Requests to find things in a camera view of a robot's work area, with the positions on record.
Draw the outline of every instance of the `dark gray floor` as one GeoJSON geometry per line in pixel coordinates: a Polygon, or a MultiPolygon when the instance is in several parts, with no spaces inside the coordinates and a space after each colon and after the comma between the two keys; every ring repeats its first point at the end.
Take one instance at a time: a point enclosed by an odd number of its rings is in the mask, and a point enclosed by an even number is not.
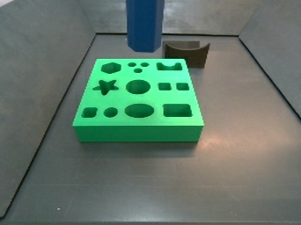
{"type": "Polygon", "coordinates": [[[6,221],[301,221],[301,123],[238,38],[193,69],[206,126],[198,143],[76,141],[72,118],[98,58],[134,53],[98,36],[6,221]]]}

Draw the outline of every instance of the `rectangular hole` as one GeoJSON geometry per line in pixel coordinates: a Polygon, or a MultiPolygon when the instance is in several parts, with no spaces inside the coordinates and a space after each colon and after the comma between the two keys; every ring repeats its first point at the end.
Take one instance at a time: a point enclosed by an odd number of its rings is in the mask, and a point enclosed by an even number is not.
{"type": "Polygon", "coordinates": [[[191,117],[191,108],[189,104],[165,104],[163,115],[166,117],[191,117]]]}
{"type": "Polygon", "coordinates": [[[158,87],[159,87],[161,91],[170,91],[171,90],[170,83],[158,83],[158,87]]]}
{"type": "Polygon", "coordinates": [[[190,90],[189,84],[187,83],[177,83],[177,89],[179,91],[189,91],[190,90]]]}
{"type": "Polygon", "coordinates": [[[82,117],[83,118],[92,118],[97,116],[98,108],[95,107],[87,107],[83,109],[82,117]]]}

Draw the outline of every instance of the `star-shaped hole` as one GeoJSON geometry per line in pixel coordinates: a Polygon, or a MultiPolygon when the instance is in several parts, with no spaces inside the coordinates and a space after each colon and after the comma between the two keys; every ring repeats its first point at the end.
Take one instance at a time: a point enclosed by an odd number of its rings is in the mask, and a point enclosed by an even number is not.
{"type": "Polygon", "coordinates": [[[99,86],[92,88],[95,91],[101,91],[102,95],[107,95],[110,91],[115,91],[119,88],[115,86],[117,80],[106,82],[103,80],[99,81],[99,86]]]}

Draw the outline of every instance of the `small circular hole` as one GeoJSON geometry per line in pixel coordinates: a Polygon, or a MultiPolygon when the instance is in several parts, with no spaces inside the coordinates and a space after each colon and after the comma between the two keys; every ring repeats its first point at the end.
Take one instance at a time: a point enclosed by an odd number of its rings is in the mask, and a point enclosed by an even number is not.
{"type": "Polygon", "coordinates": [[[129,65],[130,67],[135,67],[135,66],[137,66],[137,63],[135,63],[135,62],[130,62],[127,65],[129,65]]]}
{"type": "Polygon", "coordinates": [[[103,112],[103,115],[110,118],[114,117],[117,114],[118,114],[118,109],[114,107],[107,108],[103,112]]]}
{"type": "Polygon", "coordinates": [[[142,69],[135,69],[134,72],[135,73],[141,73],[142,72],[142,69]]]}
{"type": "Polygon", "coordinates": [[[141,64],[141,66],[142,66],[142,67],[149,67],[150,64],[149,64],[147,62],[143,62],[143,63],[141,64]]]}

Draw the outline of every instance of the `green foam block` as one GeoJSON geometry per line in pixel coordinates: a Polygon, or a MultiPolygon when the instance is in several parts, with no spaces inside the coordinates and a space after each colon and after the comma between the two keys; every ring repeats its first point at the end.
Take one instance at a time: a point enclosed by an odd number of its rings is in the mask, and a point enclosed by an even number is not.
{"type": "Polygon", "coordinates": [[[72,122],[80,142],[197,142],[204,125],[185,60],[97,60],[72,122]]]}

